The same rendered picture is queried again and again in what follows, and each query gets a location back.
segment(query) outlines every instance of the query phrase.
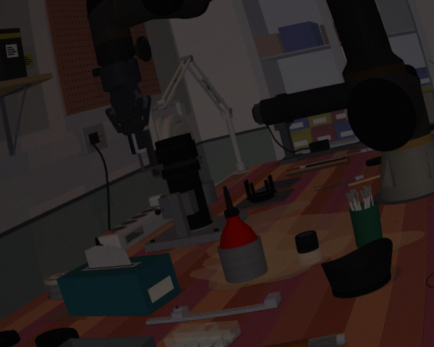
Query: wooden table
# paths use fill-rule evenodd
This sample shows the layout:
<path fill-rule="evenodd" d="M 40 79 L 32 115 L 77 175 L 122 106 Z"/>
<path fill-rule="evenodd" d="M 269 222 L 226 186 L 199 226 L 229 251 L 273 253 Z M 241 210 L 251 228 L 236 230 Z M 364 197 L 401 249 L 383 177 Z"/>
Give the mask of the wooden table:
<path fill-rule="evenodd" d="M 220 215 L 225 210 L 221 193 L 224 184 L 228 186 L 236 206 L 245 198 L 245 179 L 253 182 L 258 189 L 263 187 L 263 180 L 270 174 L 274 181 L 280 181 L 286 179 L 286 171 L 296 165 L 353 152 L 357 152 L 357 149 L 286 166 L 277 163 L 254 166 L 249 173 L 237 177 L 237 180 L 230 178 L 217 187 L 220 194 L 218 202 L 211 206 L 213 215 Z M 310 202 L 307 207 L 295 212 L 299 216 L 345 213 L 349 210 L 344 194 L 350 190 L 347 184 L 319 192 L 315 192 L 314 186 L 353 179 L 358 175 L 364 175 L 365 178 L 378 175 L 380 166 L 367 167 L 365 161 L 379 155 L 375 151 L 362 153 L 351 156 L 348 165 L 305 173 L 292 186 L 294 191 L 284 203 L 249 210 L 249 215 L 261 211 L 267 211 L 269 215 L 272 208 L 288 208 L 290 204 L 299 201 Z M 368 184 L 371 184 L 374 194 L 379 191 L 379 180 Z M 146 319 L 169 316 L 176 305 L 188 306 L 191 313 L 197 313 L 260 304 L 269 293 L 279 291 L 281 303 L 276 309 L 221 317 L 212 321 L 238 320 L 242 335 L 233 343 L 233 347 L 267 346 L 334 333 L 346 333 L 348 346 L 351 347 L 434 347 L 434 288 L 426 286 L 426 278 L 434 272 L 434 212 L 428 207 L 431 203 L 434 203 L 434 196 L 402 205 L 380 206 L 384 234 L 422 231 L 424 236 L 393 253 L 391 282 L 365 296 L 335 298 L 320 264 L 313 265 L 301 275 L 279 282 L 230 291 L 209 289 L 207 280 L 193 278 L 190 274 L 200 269 L 209 258 L 207 250 L 215 244 L 210 243 L 173 252 L 171 257 L 182 293 L 151 316 L 46 321 L 45 318 L 63 312 L 64 302 L 49 300 L 48 294 L 43 294 L 3 319 L 0 331 L 15 329 L 21 336 L 18 346 L 34 346 L 37 335 L 58 327 L 73 327 L 81 338 L 152 335 L 158 346 L 165 346 L 163 339 L 177 325 L 184 323 L 146 325 Z M 133 246 L 127 254 L 130 257 L 144 255 L 143 245 L 166 227 L 168 226 L 141 244 Z M 434 276 L 430 279 L 430 285 L 434 287 Z"/>

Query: pencil holder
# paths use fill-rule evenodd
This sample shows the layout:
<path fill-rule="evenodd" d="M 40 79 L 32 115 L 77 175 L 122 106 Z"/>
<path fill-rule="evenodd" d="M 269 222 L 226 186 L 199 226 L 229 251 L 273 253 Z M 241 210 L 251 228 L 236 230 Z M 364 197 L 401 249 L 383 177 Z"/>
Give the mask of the pencil holder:
<path fill-rule="evenodd" d="M 367 209 L 364 208 L 364 204 L 360 205 L 362 206 L 361 211 L 352 211 L 349 209 L 357 247 L 383 238 L 378 204 L 375 202 L 374 206 L 370 206 L 370 208 Z"/>

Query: robotic arm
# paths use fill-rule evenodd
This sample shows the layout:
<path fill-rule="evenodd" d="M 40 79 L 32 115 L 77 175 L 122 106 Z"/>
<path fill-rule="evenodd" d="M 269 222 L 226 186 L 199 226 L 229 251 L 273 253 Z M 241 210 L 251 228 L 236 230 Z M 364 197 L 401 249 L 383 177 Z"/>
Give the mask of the robotic arm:
<path fill-rule="evenodd" d="M 151 59 L 145 37 L 134 47 L 130 27 L 148 20 L 194 18 L 204 14 L 212 0 L 87 0 L 88 20 L 101 68 L 103 90 L 111 97 L 106 115 L 118 133 L 127 136 L 132 154 L 144 152 L 150 134 L 148 122 L 151 97 L 138 88 L 142 77 L 134 59 Z"/>

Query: power outlet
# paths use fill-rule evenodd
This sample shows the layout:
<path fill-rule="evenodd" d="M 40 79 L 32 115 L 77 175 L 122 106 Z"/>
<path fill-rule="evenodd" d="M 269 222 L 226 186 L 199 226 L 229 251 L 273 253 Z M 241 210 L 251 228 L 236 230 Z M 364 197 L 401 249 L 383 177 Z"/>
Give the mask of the power outlet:
<path fill-rule="evenodd" d="M 100 139 L 100 142 L 96 144 L 96 147 L 98 147 L 99 150 L 108 147 L 108 140 L 106 139 L 103 123 L 92 125 L 91 127 L 82 129 L 82 134 L 80 136 L 80 147 L 82 148 L 82 152 L 80 155 L 87 155 L 96 152 L 95 147 L 90 144 L 89 140 L 89 135 L 94 132 L 98 133 L 98 138 Z"/>

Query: orange pegboard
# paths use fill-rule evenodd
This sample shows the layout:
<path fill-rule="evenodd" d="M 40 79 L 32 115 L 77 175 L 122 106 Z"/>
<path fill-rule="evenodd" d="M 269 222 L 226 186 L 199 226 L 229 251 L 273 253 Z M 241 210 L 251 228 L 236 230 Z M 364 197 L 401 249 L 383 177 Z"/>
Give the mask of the orange pegboard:
<path fill-rule="evenodd" d="M 100 77 L 92 75 L 92 70 L 99 65 L 87 18 L 86 0 L 45 0 L 45 3 L 66 115 L 111 105 Z M 148 38 L 144 24 L 131 27 L 130 32 L 133 42 L 140 36 Z M 135 58 L 142 75 L 142 82 L 138 83 L 142 94 L 161 93 L 154 59 L 146 63 Z"/>

